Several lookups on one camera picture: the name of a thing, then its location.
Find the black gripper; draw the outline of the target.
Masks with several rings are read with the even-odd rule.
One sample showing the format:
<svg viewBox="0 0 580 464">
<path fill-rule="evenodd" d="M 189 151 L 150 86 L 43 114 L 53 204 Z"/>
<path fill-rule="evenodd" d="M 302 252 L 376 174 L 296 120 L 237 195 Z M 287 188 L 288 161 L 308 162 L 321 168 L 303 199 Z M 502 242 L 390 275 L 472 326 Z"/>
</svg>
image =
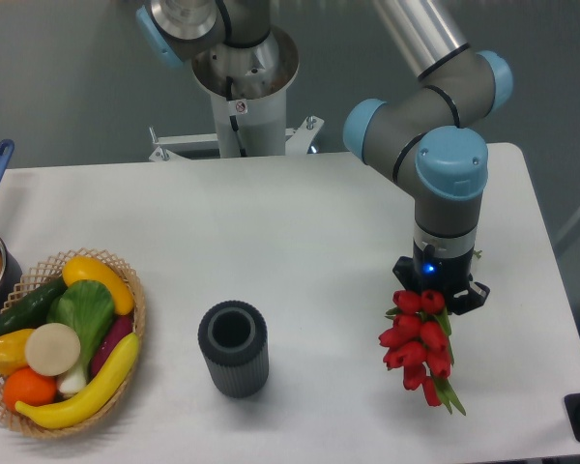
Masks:
<svg viewBox="0 0 580 464">
<path fill-rule="evenodd" d="M 448 312 L 463 315 L 482 307 L 490 288 L 470 280 L 476 230 L 441 237 L 415 230 L 413 256 L 400 256 L 392 272 L 404 290 L 420 293 L 434 289 L 446 296 Z"/>
</svg>

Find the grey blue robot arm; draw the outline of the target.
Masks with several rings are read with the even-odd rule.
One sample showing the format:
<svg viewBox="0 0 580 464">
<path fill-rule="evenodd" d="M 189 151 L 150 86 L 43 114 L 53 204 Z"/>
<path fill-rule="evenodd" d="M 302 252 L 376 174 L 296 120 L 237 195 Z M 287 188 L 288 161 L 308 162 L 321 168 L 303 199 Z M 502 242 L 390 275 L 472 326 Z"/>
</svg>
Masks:
<svg viewBox="0 0 580 464">
<path fill-rule="evenodd" d="M 375 10 L 420 89 L 400 105 L 360 102 L 343 127 L 345 147 L 415 202 L 413 253 L 393 272 L 407 290 L 437 290 L 461 315 L 488 288 L 471 261 L 488 179 L 488 149 L 472 124 L 510 97 L 508 63 L 475 52 L 437 1 L 378 1 Z M 286 91 L 299 66 L 293 40 L 266 1 L 147 1 L 136 12 L 169 67 L 190 64 L 209 94 L 225 158 L 286 155 Z"/>
</svg>

